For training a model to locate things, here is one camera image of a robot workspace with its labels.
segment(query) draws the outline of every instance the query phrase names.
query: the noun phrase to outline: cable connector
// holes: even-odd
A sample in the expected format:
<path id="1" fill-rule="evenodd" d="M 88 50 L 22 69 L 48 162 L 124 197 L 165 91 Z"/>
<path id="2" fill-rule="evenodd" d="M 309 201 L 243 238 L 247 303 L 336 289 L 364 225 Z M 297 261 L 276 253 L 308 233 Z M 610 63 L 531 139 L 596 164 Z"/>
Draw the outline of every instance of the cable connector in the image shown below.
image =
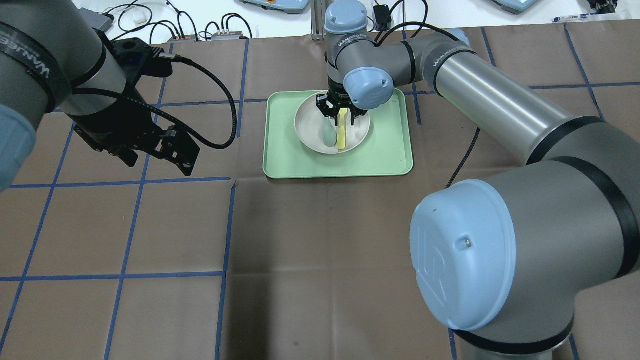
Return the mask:
<path id="1" fill-rule="evenodd" d="M 376 31 L 388 31 L 391 28 L 391 11 L 388 5 L 374 6 L 373 16 L 376 19 L 374 27 Z"/>

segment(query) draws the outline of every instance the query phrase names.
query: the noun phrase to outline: robotic arm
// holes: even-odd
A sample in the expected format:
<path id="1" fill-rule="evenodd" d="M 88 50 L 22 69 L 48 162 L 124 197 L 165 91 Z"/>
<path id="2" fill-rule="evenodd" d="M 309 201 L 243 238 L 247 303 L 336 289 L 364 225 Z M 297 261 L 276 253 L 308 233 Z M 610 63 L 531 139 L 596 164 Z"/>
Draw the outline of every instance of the robotic arm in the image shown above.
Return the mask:
<path id="1" fill-rule="evenodd" d="M 31 153 L 43 115 L 55 108 L 73 119 L 74 131 L 95 151 L 108 151 L 130 167 L 135 151 L 143 151 L 191 175 L 200 148 L 182 127 L 155 125 L 135 89 L 142 75 L 172 74 L 162 49 L 139 39 L 112 44 L 71 1 L 9 0 L 1 8 L 0 191 Z"/>
<path id="2" fill-rule="evenodd" d="M 327 10 L 330 91 L 319 109 L 370 110 L 394 86 L 425 80 L 527 164 L 426 197 L 412 219 L 412 261 L 429 309 L 469 359 L 551 359 L 571 332 L 575 295 L 640 266 L 640 144 L 445 35 L 376 47 L 366 16 L 356 0 Z"/>

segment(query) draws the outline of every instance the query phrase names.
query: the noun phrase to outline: yellow spoon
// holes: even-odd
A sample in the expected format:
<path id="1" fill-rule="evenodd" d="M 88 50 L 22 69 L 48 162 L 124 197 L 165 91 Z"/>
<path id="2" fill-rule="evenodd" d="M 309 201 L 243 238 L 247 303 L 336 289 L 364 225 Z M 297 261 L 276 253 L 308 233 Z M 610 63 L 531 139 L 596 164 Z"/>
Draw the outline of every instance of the yellow spoon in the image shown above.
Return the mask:
<path id="1" fill-rule="evenodd" d="M 349 109 L 343 108 L 338 113 L 338 150 L 344 150 L 347 147 L 347 111 Z"/>

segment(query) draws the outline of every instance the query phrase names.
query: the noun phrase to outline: white background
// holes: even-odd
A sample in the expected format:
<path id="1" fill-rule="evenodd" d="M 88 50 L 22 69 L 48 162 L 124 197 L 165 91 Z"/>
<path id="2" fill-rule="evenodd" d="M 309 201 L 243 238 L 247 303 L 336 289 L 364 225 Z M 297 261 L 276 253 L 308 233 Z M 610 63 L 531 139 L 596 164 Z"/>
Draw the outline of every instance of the white background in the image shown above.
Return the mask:
<path id="1" fill-rule="evenodd" d="M 378 0 L 381 4 L 392 5 L 395 0 Z M 110 6 L 130 3 L 123 0 L 73 0 L 77 7 L 87 8 L 96 12 L 103 12 Z M 360 0 L 366 5 L 371 16 L 373 0 Z M 176 13 L 165 0 L 141 0 L 139 4 L 148 6 L 154 12 L 154 21 L 170 20 L 177 24 Z M 405 0 L 406 20 L 422 20 L 424 5 L 421 0 Z M 311 4 L 301 14 L 286 14 L 277 10 L 264 10 L 253 4 L 244 4 L 240 0 L 172 0 L 178 9 L 188 12 L 196 23 L 198 31 L 204 30 L 209 21 L 220 23 L 222 15 L 236 12 L 242 15 L 251 25 L 254 37 L 289 37 L 307 35 L 311 33 Z M 502 26 L 515 24 L 546 24 L 554 17 L 576 15 L 593 12 L 589 9 L 587 0 L 538 0 L 527 11 L 520 15 L 501 10 L 499 6 L 489 0 L 428 0 L 429 16 L 427 22 L 439 28 L 466 28 L 476 26 Z M 402 20 L 401 6 L 394 12 L 395 23 Z M 639 0 L 619 0 L 617 12 L 628 12 L 633 19 L 640 18 Z M 116 20 L 119 12 L 114 12 Z M 122 18 L 125 29 L 134 27 L 133 14 L 126 13 Z M 248 34 L 244 23 L 239 19 L 229 22 L 232 31 L 243 31 Z M 150 26 L 130 37 L 140 37 L 148 41 Z M 192 33 L 189 19 L 182 16 L 182 28 L 185 33 Z M 114 26 L 107 32 L 113 38 L 122 31 Z M 154 31 L 154 43 L 163 43 L 169 39 L 168 30 L 162 26 Z"/>

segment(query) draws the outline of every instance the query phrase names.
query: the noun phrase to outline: light blue plastic cap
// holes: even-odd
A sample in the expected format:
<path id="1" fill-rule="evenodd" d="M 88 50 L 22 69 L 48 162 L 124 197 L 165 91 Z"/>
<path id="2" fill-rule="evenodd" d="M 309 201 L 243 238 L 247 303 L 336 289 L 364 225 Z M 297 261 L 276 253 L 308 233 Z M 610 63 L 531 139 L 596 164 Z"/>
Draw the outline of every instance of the light blue plastic cap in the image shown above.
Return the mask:
<path id="1" fill-rule="evenodd" d="M 420 292 L 438 321 L 473 331 L 498 315 L 513 283 L 516 238 L 496 189 L 466 180 L 427 196 L 410 238 Z"/>
<path id="2" fill-rule="evenodd" d="M 359 67 L 344 77 L 344 88 L 351 102 L 363 110 L 375 109 L 391 99 L 394 80 L 377 67 Z"/>
<path id="3" fill-rule="evenodd" d="M 329 5 L 324 29 L 331 34 L 350 34 L 367 28 L 367 8 L 358 0 L 338 0 Z"/>
<path id="4" fill-rule="evenodd" d="M 18 175 L 36 144 L 36 131 L 17 111 L 0 104 L 0 192 Z"/>
<path id="5" fill-rule="evenodd" d="M 471 41 L 469 41 L 467 34 L 465 34 L 465 32 L 462 29 L 454 28 L 454 29 L 447 29 L 447 31 L 451 35 L 460 39 L 460 41 L 463 41 L 467 46 L 471 47 Z"/>

